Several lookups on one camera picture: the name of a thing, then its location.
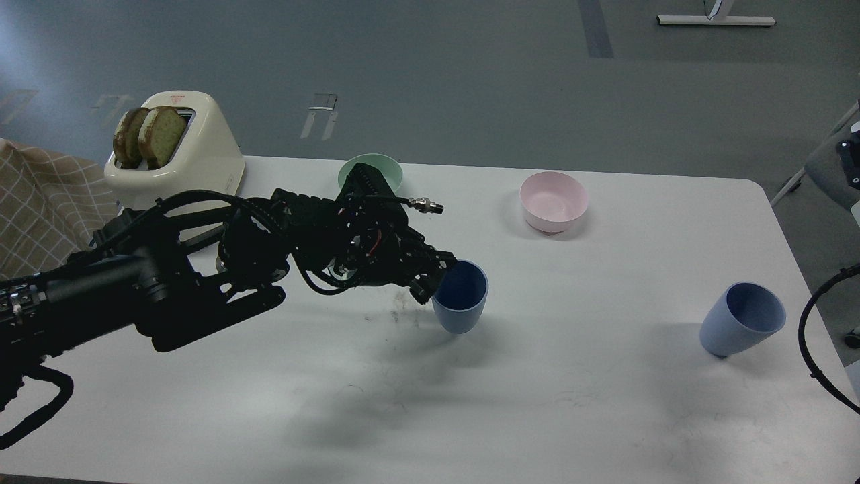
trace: black wire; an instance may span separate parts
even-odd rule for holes
[[[166,200],[162,200],[162,201],[157,202],[155,207],[152,207],[152,208],[146,210],[145,212],[143,212],[141,215],[139,215],[137,218],[135,218],[130,224],[128,224],[128,226],[126,226],[123,230],[116,233],[113,237],[109,238],[103,244],[94,248],[92,251],[82,253],[80,257],[71,260],[69,263],[67,263],[65,265],[61,265],[57,269],[49,270],[47,272],[38,273],[38,274],[36,274],[36,277],[38,277],[40,280],[45,280],[45,281],[46,280],[52,280],[52,279],[58,279],[58,278],[62,277],[62,275],[64,275],[69,270],[72,270],[76,267],[80,267],[83,265],[92,264],[94,262],[97,262],[98,260],[100,260],[101,255],[104,252],[106,252],[110,249],[113,249],[123,239],[128,237],[128,235],[130,233],[132,233],[138,227],[142,226],[144,223],[149,221],[151,218],[156,217],[158,215],[166,214],[171,210],[176,210],[177,208],[184,207],[184,206],[190,205],[192,203],[208,202],[208,201],[212,201],[212,200],[227,202],[232,206],[238,206],[239,208],[244,208],[246,211],[248,211],[250,214],[252,214],[257,220],[259,220],[260,223],[266,229],[268,229],[271,233],[274,233],[275,235],[281,237],[281,239],[285,243],[288,243],[288,241],[286,239],[286,235],[284,234],[283,230],[280,228],[280,225],[278,224],[278,222],[276,222],[268,212],[266,212],[265,210],[263,210],[262,208],[260,208],[256,204],[254,204],[253,202],[245,200],[244,198],[242,198],[240,196],[226,195],[226,194],[219,193],[217,191],[212,191],[212,190],[195,189],[195,190],[188,190],[188,191],[178,193],[176,195],[168,197]],[[32,281],[33,281],[33,276],[23,276],[23,277],[17,277],[15,279],[10,279],[10,280],[6,281],[5,283],[8,284],[9,286],[15,286],[18,284],[29,283]]]
[[[338,294],[346,292],[349,289],[349,288],[323,289],[323,288],[317,286],[316,283],[313,281],[313,279],[310,278],[310,274],[308,274],[307,270],[304,270],[304,269],[299,267],[298,273],[302,275],[302,279],[304,279],[304,282],[308,285],[308,287],[313,289],[314,292],[321,294],[321,295],[338,295]]]
[[[382,202],[397,202],[397,203],[402,203],[403,205],[409,205],[409,199],[404,198],[402,196],[364,195],[360,198],[367,199],[367,200],[380,200]]]
[[[12,445],[15,445],[30,432],[38,429],[45,424],[45,422],[52,419],[53,416],[59,412],[59,409],[63,408],[66,402],[69,401],[71,394],[75,389],[75,383],[71,380],[71,377],[55,369],[37,366],[29,369],[24,373],[24,375],[34,380],[57,385],[59,387],[59,393],[53,400],[51,400],[50,403],[39,410],[30,413],[12,430],[0,435],[0,450],[8,449]]]
[[[833,383],[827,379],[827,377],[824,376],[824,372],[822,372],[818,365],[815,364],[815,360],[813,360],[812,355],[809,353],[809,348],[806,344],[807,319],[809,318],[809,313],[812,312],[813,306],[815,306],[815,302],[817,302],[817,300],[819,300],[819,298],[824,295],[824,293],[832,289],[832,287],[836,284],[850,277],[854,277],[858,274],[860,274],[860,264],[853,265],[849,269],[842,269],[838,275],[825,282],[824,285],[822,285],[817,291],[815,291],[815,294],[813,294],[812,297],[809,299],[809,302],[807,302],[806,307],[803,308],[803,312],[801,313],[801,320],[797,327],[797,342],[801,348],[803,362],[806,363],[807,367],[809,368],[809,371],[812,372],[809,376],[817,380],[818,383],[820,383],[821,386],[824,387],[825,390],[827,390],[827,392],[836,397],[839,401],[844,403],[851,410],[860,414],[860,406],[857,406],[854,402],[852,402],[848,397],[845,396],[845,394],[840,392],[839,389],[836,388],[836,386],[833,385]]]

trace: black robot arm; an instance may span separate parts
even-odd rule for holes
[[[169,215],[210,200],[228,205]],[[41,366],[45,357],[130,324],[157,351],[235,325],[286,298],[275,283],[289,272],[291,255],[320,294],[393,283],[427,302],[457,261],[409,227],[403,204],[442,211],[426,199],[396,197],[366,164],[353,168],[335,200],[282,189],[269,199],[192,190],[145,212],[124,211],[94,233],[92,251],[72,254],[55,270],[0,282],[0,411],[25,375],[61,387],[52,404],[0,436],[0,449],[43,424],[71,396],[71,379]],[[214,228],[180,241],[182,230],[203,226]],[[202,276],[188,255],[215,243],[218,273]]]

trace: blue cup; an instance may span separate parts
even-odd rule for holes
[[[458,260],[433,295],[433,311],[448,332],[463,334],[481,318],[488,292],[484,271],[472,262]]]
[[[785,308],[771,291],[738,282],[708,312],[699,341],[711,354],[727,357],[764,341],[784,325]]]

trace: toast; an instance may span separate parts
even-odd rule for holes
[[[144,119],[138,147],[150,170],[165,166],[185,133],[186,121],[175,108],[158,106]]]
[[[135,169],[143,161],[138,149],[138,136],[149,108],[133,108],[126,111],[114,132],[114,157],[120,168]]]

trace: plaid cloth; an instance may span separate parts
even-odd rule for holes
[[[116,213],[98,164],[0,139],[0,279],[63,264]]]

